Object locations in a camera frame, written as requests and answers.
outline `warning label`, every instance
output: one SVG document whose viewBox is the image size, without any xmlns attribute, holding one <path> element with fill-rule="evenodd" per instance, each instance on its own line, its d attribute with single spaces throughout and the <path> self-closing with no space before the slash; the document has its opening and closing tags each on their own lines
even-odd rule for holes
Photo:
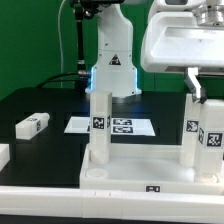
<svg viewBox="0 0 224 224">
<path fill-rule="evenodd" d="M 113 59 L 110 62 L 110 65 L 121 65 L 121 62 L 120 62 L 117 54 L 114 55 Z"/>
</svg>

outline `white platform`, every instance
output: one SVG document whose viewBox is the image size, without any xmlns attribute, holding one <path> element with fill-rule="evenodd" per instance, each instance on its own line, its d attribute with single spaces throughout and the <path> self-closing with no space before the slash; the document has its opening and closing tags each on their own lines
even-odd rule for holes
<svg viewBox="0 0 224 224">
<path fill-rule="evenodd" d="M 97 165 L 88 145 L 80 174 L 81 189 L 223 195 L 223 183 L 195 183 L 194 169 L 179 163 L 181 146 L 111 144 L 110 161 Z"/>
<path fill-rule="evenodd" d="M 224 222 L 221 196 L 0 186 L 0 214 Z"/>
</svg>

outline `white block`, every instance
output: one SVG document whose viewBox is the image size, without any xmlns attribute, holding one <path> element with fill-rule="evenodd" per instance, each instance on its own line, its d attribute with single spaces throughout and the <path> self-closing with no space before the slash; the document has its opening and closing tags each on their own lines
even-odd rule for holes
<svg viewBox="0 0 224 224">
<path fill-rule="evenodd" d="M 0 214 L 82 217 L 79 189 L 0 186 Z"/>
<path fill-rule="evenodd" d="M 9 162 L 9 145 L 8 144 L 0 144 L 0 171 L 5 167 L 5 165 Z"/>
<path fill-rule="evenodd" d="M 47 113 L 35 113 L 16 125 L 16 138 L 30 140 L 48 126 Z"/>
<path fill-rule="evenodd" d="M 195 168 L 197 180 L 202 177 L 202 181 L 205 181 L 205 179 L 213 179 L 214 175 L 220 175 L 223 148 L 224 102 L 207 100 L 201 107 L 199 136 L 196 146 Z"/>
<path fill-rule="evenodd" d="M 121 191 L 84 191 L 83 217 L 121 219 Z"/>
<path fill-rule="evenodd" d="M 200 109 L 201 104 L 193 103 L 192 94 L 187 94 L 183 125 L 182 150 L 180 155 L 180 164 L 186 167 L 194 166 Z"/>
<path fill-rule="evenodd" d="M 166 222 L 223 223 L 222 196 L 124 192 L 122 218 Z"/>
<path fill-rule="evenodd" d="M 109 161 L 112 94 L 95 91 L 90 96 L 90 156 L 97 164 Z"/>
</svg>

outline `black table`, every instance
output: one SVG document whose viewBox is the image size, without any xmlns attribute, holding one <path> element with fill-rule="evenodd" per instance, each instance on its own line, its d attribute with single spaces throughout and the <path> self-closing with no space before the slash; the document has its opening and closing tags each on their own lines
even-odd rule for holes
<svg viewBox="0 0 224 224">
<path fill-rule="evenodd" d="M 181 144 L 184 93 L 144 92 L 141 101 L 114 104 L 112 117 L 151 119 L 156 136 L 112 136 L 112 142 Z M 30 141 L 16 140 L 15 124 L 33 113 L 50 114 L 49 126 Z M 64 134 L 71 116 L 89 116 L 89 101 L 72 89 L 24 88 L 0 102 L 0 143 L 10 144 L 10 162 L 0 172 L 0 185 L 79 187 L 88 134 Z M 0 223 L 136 223 L 0 216 Z"/>
</svg>

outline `white paper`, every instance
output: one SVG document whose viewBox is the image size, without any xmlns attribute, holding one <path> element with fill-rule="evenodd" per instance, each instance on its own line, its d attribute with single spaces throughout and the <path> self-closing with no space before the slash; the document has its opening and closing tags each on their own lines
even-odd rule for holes
<svg viewBox="0 0 224 224">
<path fill-rule="evenodd" d="M 65 133 L 89 133 L 89 117 L 71 117 Z M 150 119 L 112 118 L 112 135 L 145 135 L 155 136 Z"/>
</svg>

